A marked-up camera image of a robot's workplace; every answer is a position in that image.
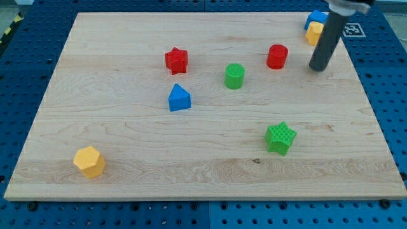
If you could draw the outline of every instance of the toy block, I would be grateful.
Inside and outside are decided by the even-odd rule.
[[[241,64],[229,64],[224,72],[224,85],[229,89],[239,89],[243,85],[244,67]]]
[[[174,47],[171,52],[164,55],[165,65],[171,70],[171,74],[186,73],[188,65],[188,52]]]
[[[74,164],[87,178],[93,178],[103,173],[106,163],[99,151],[88,146],[76,152]]]
[[[268,50],[267,66],[271,69],[282,69],[286,64],[288,49],[284,45],[272,45]]]
[[[191,107],[191,95],[176,83],[168,97],[168,102],[170,104],[170,111],[188,109]]]
[[[325,24],[328,15],[318,10],[314,10],[311,14],[309,14],[307,18],[307,22],[305,22],[304,30],[308,30],[308,26],[311,22],[319,22]]]
[[[308,26],[307,33],[305,34],[308,44],[314,46],[317,45],[323,29],[324,24],[319,22],[311,22],[310,26]]]
[[[268,152],[277,152],[283,156],[287,155],[297,132],[291,130],[285,122],[269,126],[266,131],[265,140],[268,143]]]

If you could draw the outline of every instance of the blue metal table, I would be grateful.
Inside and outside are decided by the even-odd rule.
[[[36,0],[0,58],[0,228],[407,228],[407,200],[11,203],[3,199],[77,12],[312,10],[328,11],[328,6],[321,0]],[[407,53],[376,6],[368,15],[354,15],[351,23],[361,27],[364,36],[342,39],[406,179]]]

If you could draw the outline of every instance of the wooden board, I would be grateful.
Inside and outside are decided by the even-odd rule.
[[[38,201],[365,200],[406,189],[343,43],[322,73],[308,68],[308,13],[80,13],[5,198]],[[266,64],[270,45],[285,68]],[[188,74],[163,54],[188,50]],[[229,90],[224,69],[245,66]],[[191,109],[169,112],[180,83]],[[286,157],[266,128],[298,135]],[[73,165],[95,146],[100,177]]]

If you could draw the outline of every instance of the red star block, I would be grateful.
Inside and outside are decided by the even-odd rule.
[[[165,65],[171,70],[171,74],[186,73],[188,52],[174,47],[165,54]]]

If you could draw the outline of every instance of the yellow cube block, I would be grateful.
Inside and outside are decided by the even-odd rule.
[[[317,45],[323,29],[324,24],[319,22],[311,22],[308,26],[307,33],[305,34],[308,44]]]
[[[106,163],[99,151],[88,146],[76,152],[74,164],[87,178],[93,178],[103,173]]]

